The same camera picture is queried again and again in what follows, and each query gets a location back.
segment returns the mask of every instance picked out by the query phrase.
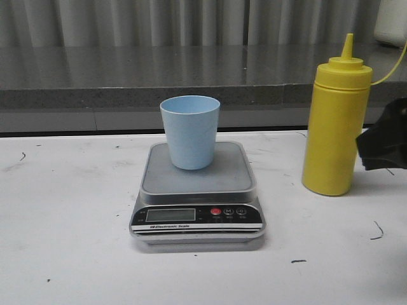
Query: lcd display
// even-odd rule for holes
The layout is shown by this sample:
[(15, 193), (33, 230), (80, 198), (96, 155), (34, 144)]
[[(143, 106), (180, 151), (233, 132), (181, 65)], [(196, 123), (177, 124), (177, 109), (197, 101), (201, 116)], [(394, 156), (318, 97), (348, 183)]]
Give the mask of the lcd display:
[(146, 222), (195, 220), (194, 208), (167, 208), (148, 210)]

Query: white table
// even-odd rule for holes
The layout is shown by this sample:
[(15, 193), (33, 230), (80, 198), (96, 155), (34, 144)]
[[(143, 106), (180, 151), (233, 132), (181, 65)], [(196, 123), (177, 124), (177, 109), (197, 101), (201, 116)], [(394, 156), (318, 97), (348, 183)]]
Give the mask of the white table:
[(0, 139), (0, 304), (407, 304), (407, 171), (358, 160), (351, 191), (330, 198), (301, 185), (305, 132), (217, 139), (252, 162), (259, 250), (134, 247), (128, 223), (163, 135)]

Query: light blue cup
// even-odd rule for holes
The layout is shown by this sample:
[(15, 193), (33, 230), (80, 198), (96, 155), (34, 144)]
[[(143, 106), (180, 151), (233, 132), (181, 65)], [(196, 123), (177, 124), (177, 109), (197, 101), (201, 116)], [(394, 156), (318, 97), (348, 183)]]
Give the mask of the light blue cup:
[(171, 162), (199, 170), (214, 159), (218, 100), (200, 95), (172, 97), (160, 105)]

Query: kitchen scale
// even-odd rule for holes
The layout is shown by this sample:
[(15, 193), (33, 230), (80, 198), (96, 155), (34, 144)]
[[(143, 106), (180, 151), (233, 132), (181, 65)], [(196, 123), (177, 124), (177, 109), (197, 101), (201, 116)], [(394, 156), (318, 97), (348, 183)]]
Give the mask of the kitchen scale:
[(265, 226), (241, 144), (216, 142), (214, 161), (201, 170), (175, 167), (167, 143), (151, 147), (129, 225), (139, 248), (254, 250)]

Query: yellow squeeze bottle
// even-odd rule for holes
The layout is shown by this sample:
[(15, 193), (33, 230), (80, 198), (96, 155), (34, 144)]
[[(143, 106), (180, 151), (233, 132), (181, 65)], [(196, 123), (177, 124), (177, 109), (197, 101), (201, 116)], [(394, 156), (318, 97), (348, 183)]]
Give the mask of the yellow squeeze bottle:
[(347, 34), (342, 55), (318, 66), (312, 94), (302, 183), (328, 196), (350, 189), (371, 86), (372, 68), (352, 49)]

